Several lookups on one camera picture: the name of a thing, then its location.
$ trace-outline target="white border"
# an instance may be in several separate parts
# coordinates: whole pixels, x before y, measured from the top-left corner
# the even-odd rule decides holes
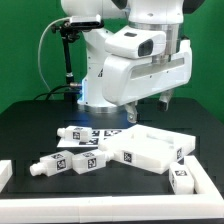
[[[0,223],[71,223],[224,218],[223,198],[194,156],[194,195],[0,200]]]

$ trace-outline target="white foam block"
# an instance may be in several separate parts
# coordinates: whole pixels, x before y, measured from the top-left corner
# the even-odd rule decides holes
[[[222,199],[219,191],[195,156],[186,156],[184,158],[184,164],[188,167],[192,177],[194,178],[195,191],[198,194],[212,194]]]
[[[105,153],[99,149],[72,156],[72,167],[78,174],[100,169],[105,166]]]
[[[79,223],[82,199],[0,200],[0,223]]]
[[[12,176],[11,160],[0,161],[0,192],[3,190],[10,177]]]
[[[195,136],[135,125],[99,142],[99,149],[112,151],[114,160],[162,174],[172,162],[195,149]]]
[[[194,179],[185,165],[171,163],[169,181],[175,194],[194,193]]]
[[[112,222],[113,198],[98,197],[86,198],[79,205],[80,223],[86,222]]]

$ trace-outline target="silver bracket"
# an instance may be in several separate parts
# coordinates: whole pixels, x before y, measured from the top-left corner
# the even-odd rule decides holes
[[[168,110],[169,102],[173,96],[173,92],[173,89],[169,89],[161,93],[159,101],[163,104],[163,107],[161,108],[162,111]]]
[[[131,102],[131,103],[127,103],[125,104],[125,109],[127,111],[127,120],[130,122],[130,123],[136,123],[137,122],[137,115],[138,115],[138,112],[136,110],[136,106],[138,104],[138,101],[134,101],[134,102]]]

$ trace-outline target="white box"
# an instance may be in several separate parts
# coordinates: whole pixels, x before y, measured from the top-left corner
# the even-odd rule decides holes
[[[195,136],[135,125],[100,141],[99,149],[112,151],[118,162],[162,174],[195,149],[195,140]]]

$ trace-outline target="white block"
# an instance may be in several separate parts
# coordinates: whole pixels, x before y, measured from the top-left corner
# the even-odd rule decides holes
[[[98,147],[112,151],[118,162],[162,174],[195,149],[195,136],[135,125]]]
[[[113,221],[223,218],[223,201],[212,195],[113,198]]]
[[[84,198],[79,205],[80,223],[112,222],[112,208],[112,197]]]
[[[194,179],[185,165],[176,162],[171,163],[169,181],[175,194],[194,193]]]
[[[66,141],[89,142],[92,139],[92,128],[69,126],[67,128],[59,128],[57,135]]]
[[[78,173],[86,173],[106,166],[106,162],[114,157],[111,152],[102,152],[99,149],[72,156],[73,169]]]
[[[40,158],[40,162],[30,167],[32,176],[45,174],[52,176],[72,168],[73,153],[64,150]]]
[[[0,200],[0,223],[79,223],[82,199]]]
[[[0,192],[3,190],[10,177],[12,176],[11,160],[0,161]]]
[[[198,194],[212,194],[222,199],[219,191],[195,156],[186,156],[184,158],[184,164],[188,167],[192,177],[194,178],[195,191]]]

